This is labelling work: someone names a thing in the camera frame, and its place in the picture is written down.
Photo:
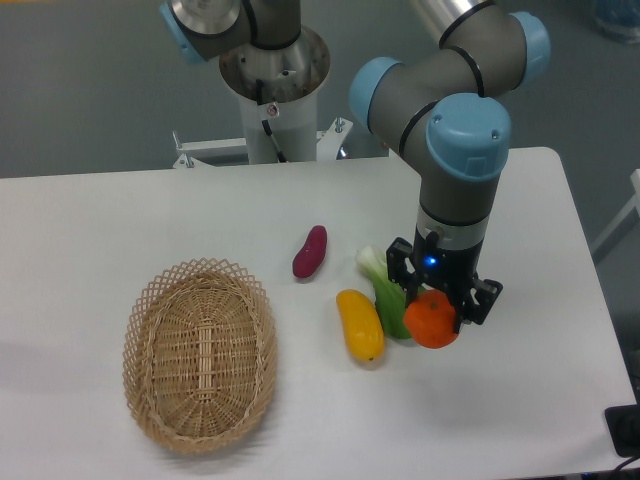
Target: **oval basket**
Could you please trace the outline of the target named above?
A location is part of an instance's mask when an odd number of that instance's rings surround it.
[[[256,426],[276,377],[276,336],[261,283],[227,260],[157,276],[133,307],[124,387],[146,435],[180,453],[217,450]]]

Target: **screw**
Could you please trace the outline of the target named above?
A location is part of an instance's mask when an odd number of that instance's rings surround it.
[[[176,132],[175,130],[173,132],[171,132],[173,135],[173,143],[175,143],[176,145],[176,150],[180,151],[182,150],[182,142],[180,141],[180,139],[178,138],[178,132]]]
[[[270,104],[267,107],[267,113],[269,114],[270,117],[276,117],[279,113],[278,106],[275,103]]]
[[[349,158],[349,152],[347,152],[347,150],[344,147],[340,147],[340,149],[338,150],[338,156],[336,157],[336,160],[344,160],[346,158]]]
[[[342,127],[346,125],[342,117],[336,118],[336,133],[342,133]]]

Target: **black cable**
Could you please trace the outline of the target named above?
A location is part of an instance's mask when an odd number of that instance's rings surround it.
[[[420,121],[422,117],[424,117],[427,113],[433,110],[433,107],[435,107],[437,103],[438,103],[437,101],[431,102],[430,104],[422,107],[420,110],[418,110],[418,112],[413,117],[411,117],[411,120],[409,120],[409,123],[407,123],[407,126],[404,127],[404,131],[402,132],[402,136],[400,137],[400,143],[398,144],[398,154],[400,155],[400,157],[404,158],[404,147],[407,144],[409,135],[413,131],[413,127],[416,126],[416,124]]]
[[[242,0],[242,6],[247,13],[249,20],[249,29],[251,30],[251,41],[253,42],[258,36],[258,21],[256,20],[256,12],[253,11],[253,5],[249,0]]]
[[[627,465],[632,464],[633,462],[637,462],[638,460],[640,460],[640,455],[636,455],[635,457],[631,457],[631,458],[625,460],[620,465],[618,465],[616,468],[614,468],[611,471],[611,473],[609,473],[609,476],[607,477],[607,480],[613,480],[614,478],[616,478],[617,474],[620,473],[620,471],[624,467],[626,467]]]
[[[452,45],[447,48],[449,50],[453,50],[454,52],[456,52],[458,55],[460,55],[463,58],[465,62],[467,62],[467,65],[469,65],[469,68],[473,73],[473,78],[475,78],[476,80],[476,88],[478,89],[478,96],[484,97],[484,80],[482,79],[482,72],[480,71],[480,66],[478,66],[478,63],[473,59],[471,55],[469,55],[469,52],[467,52],[466,50],[456,45]]]
[[[256,80],[256,102],[258,103],[258,106],[265,104],[262,96],[263,88],[264,82],[260,79]],[[276,157],[278,157],[278,163],[287,163],[287,157],[282,153],[282,149],[280,148],[280,145],[278,145],[276,137],[273,135],[273,130],[271,130],[271,125],[269,125],[269,120],[262,120],[262,129],[264,130],[264,133],[267,134],[267,137],[269,137],[269,140],[271,140],[273,149],[276,152]]]
[[[440,49],[442,49],[444,47],[444,44],[447,42],[447,39],[449,38],[449,36],[453,33],[453,31],[456,28],[458,28],[460,25],[462,25],[462,23],[465,20],[467,20],[468,18],[471,18],[475,13],[479,12],[483,8],[490,7],[492,5],[494,5],[493,0],[487,0],[484,3],[480,3],[480,4],[476,5],[471,10],[467,11],[467,13],[465,13],[464,15],[460,15],[456,19],[456,21],[453,22],[451,25],[449,25],[449,27],[442,34],[442,37],[440,38],[440,41],[438,42],[438,47],[440,47]]]

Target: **toy fruit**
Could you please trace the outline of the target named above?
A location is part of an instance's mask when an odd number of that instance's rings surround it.
[[[351,355],[370,362],[384,352],[384,333],[373,303],[357,290],[343,290],[336,296],[344,340]]]
[[[446,347],[458,338],[453,331],[455,323],[456,311],[439,290],[418,295],[404,315],[404,324],[413,339],[427,348]]]
[[[322,225],[316,225],[293,259],[293,275],[300,279],[309,278],[322,265],[326,252],[327,230]]]

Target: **yellow fruit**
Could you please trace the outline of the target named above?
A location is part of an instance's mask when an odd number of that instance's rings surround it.
[[[356,290],[343,290],[336,296],[342,319],[344,340],[351,355],[370,362],[384,352],[384,333],[373,303]]]

